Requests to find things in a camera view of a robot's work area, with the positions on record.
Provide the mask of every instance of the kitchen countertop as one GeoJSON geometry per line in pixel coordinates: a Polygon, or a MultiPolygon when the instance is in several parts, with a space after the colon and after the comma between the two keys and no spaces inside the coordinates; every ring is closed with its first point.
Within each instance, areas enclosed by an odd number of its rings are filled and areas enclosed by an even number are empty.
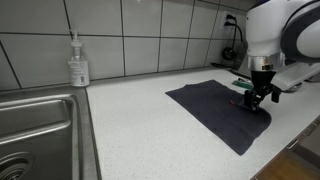
{"type": "Polygon", "coordinates": [[[165,92],[238,76],[212,68],[95,81],[87,88],[103,180],[246,180],[257,173],[319,114],[320,83],[304,83],[280,103],[261,107],[270,127],[242,156],[204,127],[165,92]]]}

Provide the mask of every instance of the sink basin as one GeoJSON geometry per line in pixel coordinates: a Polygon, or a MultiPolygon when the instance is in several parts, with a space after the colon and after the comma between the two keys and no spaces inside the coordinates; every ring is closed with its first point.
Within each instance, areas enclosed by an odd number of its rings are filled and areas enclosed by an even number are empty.
{"type": "Polygon", "coordinates": [[[0,97],[0,180],[100,179],[84,89],[0,97]]]}

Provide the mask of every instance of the dark cloth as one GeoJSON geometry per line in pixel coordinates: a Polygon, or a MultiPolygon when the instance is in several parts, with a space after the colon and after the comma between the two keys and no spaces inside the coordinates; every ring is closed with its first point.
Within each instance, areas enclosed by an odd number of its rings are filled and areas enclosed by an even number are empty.
{"type": "Polygon", "coordinates": [[[269,127],[271,116],[236,105],[243,95],[211,80],[166,92],[237,154],[243,155],[269,127]]]}

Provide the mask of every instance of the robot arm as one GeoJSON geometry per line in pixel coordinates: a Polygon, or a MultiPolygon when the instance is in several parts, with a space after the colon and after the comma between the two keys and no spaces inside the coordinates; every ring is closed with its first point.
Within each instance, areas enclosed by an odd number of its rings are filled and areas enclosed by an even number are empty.
{"type": "Polygon", "coordinates": [[[268,94],[279,102],[282,91],[320,72],[320,0],[261,0],[248,12],[246,37],[254,89],[244,104],[256,110],[268,94]]]}

